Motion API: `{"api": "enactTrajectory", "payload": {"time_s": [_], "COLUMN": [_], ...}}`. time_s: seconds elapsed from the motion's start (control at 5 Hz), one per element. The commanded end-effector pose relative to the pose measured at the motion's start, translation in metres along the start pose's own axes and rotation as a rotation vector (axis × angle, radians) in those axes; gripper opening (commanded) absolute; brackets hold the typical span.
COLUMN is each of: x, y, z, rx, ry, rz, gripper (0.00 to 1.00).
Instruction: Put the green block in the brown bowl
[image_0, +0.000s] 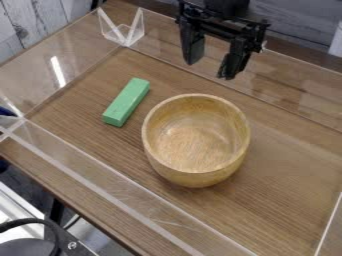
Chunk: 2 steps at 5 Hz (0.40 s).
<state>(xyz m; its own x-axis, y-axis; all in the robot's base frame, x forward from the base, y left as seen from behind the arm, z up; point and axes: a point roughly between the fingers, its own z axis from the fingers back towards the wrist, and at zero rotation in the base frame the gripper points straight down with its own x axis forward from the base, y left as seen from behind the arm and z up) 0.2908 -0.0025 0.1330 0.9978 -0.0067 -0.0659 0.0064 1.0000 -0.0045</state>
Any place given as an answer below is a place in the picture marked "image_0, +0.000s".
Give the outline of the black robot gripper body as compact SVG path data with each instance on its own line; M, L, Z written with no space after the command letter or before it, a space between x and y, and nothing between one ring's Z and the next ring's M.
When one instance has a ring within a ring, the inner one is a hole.
M178 0L177 23L194 24L206 35L232 42L244 37L252 52L265 49L265 36L270 22L250 13L252 0Z

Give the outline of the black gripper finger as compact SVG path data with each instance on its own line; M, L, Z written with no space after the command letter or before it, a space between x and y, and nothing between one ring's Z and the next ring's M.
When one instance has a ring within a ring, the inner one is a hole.
M194 65L205 55L205 33L186 20L181 21L180 28L184 59Z
M230 52L224 58L217 77L226 80L234 79L237 74L245 70L250 56L252 50L248 39L236 38L232 41Z

